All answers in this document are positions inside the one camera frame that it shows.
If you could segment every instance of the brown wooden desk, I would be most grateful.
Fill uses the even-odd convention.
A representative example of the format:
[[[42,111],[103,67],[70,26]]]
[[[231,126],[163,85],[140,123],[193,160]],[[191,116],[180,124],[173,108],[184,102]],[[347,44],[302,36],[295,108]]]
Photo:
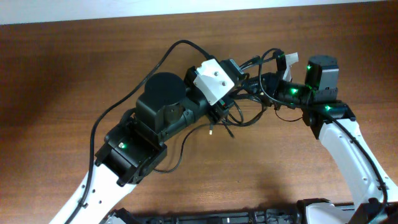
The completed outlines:
[[[397,9],[379,2],[1,26],[0,223],[52,219],[87,171],[95,119],[179,39],[239,63],[271,47],[298,52],[296,82],[303,82],[310,56],[334,55],[339,98],[397,182]],[[160,70],[183,77],[201,61],[196,51],[180,46]],[[274,63],[264,71],[275,71]],[[96,148],[139,94],[105,117]],[[242,107],[247,119],[259,111],[252,103]],[[288,109],[280,115],[301,116]],[[236,139],[221,127],[212,136],[207,129],[192,134],[178,170],[146,177],[116,208],[204,212],[313,197],[351,201],[333,159],[302,121],[283,122],[270,110],[254,126],[231,129]],[[176,163],[187,132],[167,142],[169,155],[160,168]]]

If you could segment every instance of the black motor housing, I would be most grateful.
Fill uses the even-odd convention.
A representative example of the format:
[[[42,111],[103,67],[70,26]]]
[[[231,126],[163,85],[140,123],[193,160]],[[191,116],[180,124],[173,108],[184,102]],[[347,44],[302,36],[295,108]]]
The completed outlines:
[[[186,86],[180,77],[169,72],[157,73],[147,81],[145,92],[137,99],[136,117],[158,133],[181,118],[185,93]]]

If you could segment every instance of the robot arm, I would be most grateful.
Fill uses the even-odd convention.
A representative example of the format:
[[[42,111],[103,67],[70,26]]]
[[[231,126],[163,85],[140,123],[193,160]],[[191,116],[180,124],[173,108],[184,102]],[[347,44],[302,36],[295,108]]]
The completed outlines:
[[[291,78],[286,79],[287,63],[282,51],[277,50],[272,58],[277,60],[278,71],[267,73],[263,78],[259,76],[261,82],[257,78],[247,79],[249,75],[233,60],[219,62],[215,58],[203,62],[199,68],[189,68],[184,80],[172,73],[158,73],[148,79],[136,108],[123,115],[96,153],[90,194],[70,223],[98,223],[102,220],[163,160],[167,154],[164,142],[202,116],[206,116],[212,124],[220,121],[228,124],[225,117],[234,105],[233,96],[242,89],[259,98],[262,105],[274,105],[275,110],[282,105],[303,110],[305,124],[311,127],[315,137],[338,164],[356,208],[368,203],[370,198],[383,201],[382,187],[368,159],[337,125],[337,121],[369,154],[384,178],[389,193],[388,201],[398,201],[397,186],[388,178],[364,142],[354,114],[346,104],[336,99],[336,60],[327,56],[312,57],[307,67],[305,85],[300,85],[291,83]],[[51,223],[66,222],[80,202],[86,178]],[[308,223],[317,223],[319,220],[322,223],[348,223],[356,217],[334,210],[332,204],[327,202],[306,203],[302,213]]]

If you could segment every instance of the white arm segment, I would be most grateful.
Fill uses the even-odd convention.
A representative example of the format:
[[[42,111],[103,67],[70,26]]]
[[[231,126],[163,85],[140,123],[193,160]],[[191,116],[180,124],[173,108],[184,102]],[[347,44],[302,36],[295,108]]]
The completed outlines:
[[[80,208],[80,211],[72,220],[71,224],[98,224],[116,205],[116,203],[118,203],[124,196],[131,193],[136,186],[135,184],[126,184],[124,187],[120,187],[116,183],[118,179],[119,177],[104,164],[101,164],[99,167],[94,165],[90,191],[85,200],[85,203],[87,203],[88,206],[86,208]],[[63,224],[66,222],[83,195],[86,181],[87,174],[75,193],[57,213],[50,224]]]
[[[345,224],[354,215],[354,211],[343,211],[332,203],[313,203],[305,207],[308,224]]]
[[[374,157],[362,137],[358,123],[349,119],[339,119],[338,121],[358,140],[375,163],[387,185],[388,202],[398,201],[398,187]],[[355,209],[361,203],[368,203],[369,198],[377,198],[382,202],[382,191],[378,189],[380,184],[370,163],[355,143],[351,143],[351,139],[335,123],[324,124],[322,126],[319,140],[328,149],[337,163],[340,172],[343,174],[353,196]]]

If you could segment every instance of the white wall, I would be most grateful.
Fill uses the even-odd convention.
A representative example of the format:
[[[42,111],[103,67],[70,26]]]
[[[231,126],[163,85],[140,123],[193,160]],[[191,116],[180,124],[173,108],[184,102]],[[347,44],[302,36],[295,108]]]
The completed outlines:
[[[0,0],[0,24],[382,0]]]

